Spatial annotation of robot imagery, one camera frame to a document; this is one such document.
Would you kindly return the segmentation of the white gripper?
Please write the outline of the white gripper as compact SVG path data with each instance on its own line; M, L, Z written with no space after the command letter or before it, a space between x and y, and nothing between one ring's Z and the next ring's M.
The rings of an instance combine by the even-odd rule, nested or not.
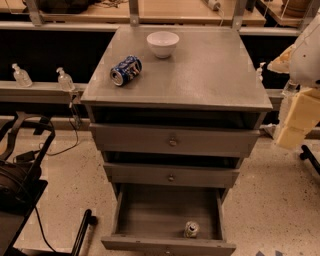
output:
M311 131L320 122L320 86L288 80L282 94L292 105L285 120L287 127L280 127L277 131L276 144L294 149L303 142L304 131Z

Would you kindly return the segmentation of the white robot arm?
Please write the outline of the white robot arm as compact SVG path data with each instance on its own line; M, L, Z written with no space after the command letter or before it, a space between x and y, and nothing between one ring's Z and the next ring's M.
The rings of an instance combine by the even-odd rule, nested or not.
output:
M320 16L296 39L289 58L289 80L284 87L276 144L294 149L320 122Z

